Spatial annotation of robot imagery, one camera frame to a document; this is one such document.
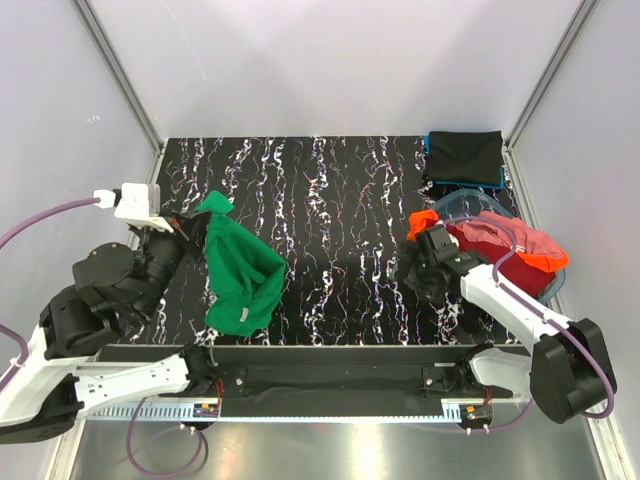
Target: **black marble tabletop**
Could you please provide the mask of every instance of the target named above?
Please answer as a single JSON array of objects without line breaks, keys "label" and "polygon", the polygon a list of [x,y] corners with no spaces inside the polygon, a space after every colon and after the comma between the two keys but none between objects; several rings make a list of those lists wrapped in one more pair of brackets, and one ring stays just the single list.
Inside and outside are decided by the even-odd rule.
[{"label": "black marble tabletop", "polygon": [[[250,338],[204,324],[215,293],[206,266],[183,262],[136,344],[417,345],[511,343],[501,325],[447,296],[419,302],[393,281],[408,217],[453,188],[425,188],[422,137],[171,139],[158,178],[163,211],[194,211],[218,190],[231,212],[286,259],[282,301]],[[507,188],[485,190],[517,214]]]}]

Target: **blue tray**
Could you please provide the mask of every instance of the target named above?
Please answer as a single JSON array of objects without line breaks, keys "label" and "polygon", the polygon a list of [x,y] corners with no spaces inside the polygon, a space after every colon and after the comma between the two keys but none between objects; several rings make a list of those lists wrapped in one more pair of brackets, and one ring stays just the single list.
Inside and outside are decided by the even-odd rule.
[{"label": "blue tray", "polygon": [[[513,218],[514,215],[496,202],[489,195],[481,192],[480,190],[471,190],[463,188],[450,193],[444,198],[438,200],[431,210],[435,210],[440,218],[453,218],[453,217],[475,217],[480,215],[480,212],[490,211],[502,215],[503,217]],[[564,285],[566,279],[566,272],[560,270],[556,272],[556,278],[549,286],[542,292],[542,295],[538,297],[540,303],[547,303],[553,296],[558,293],[558,290]]]}]

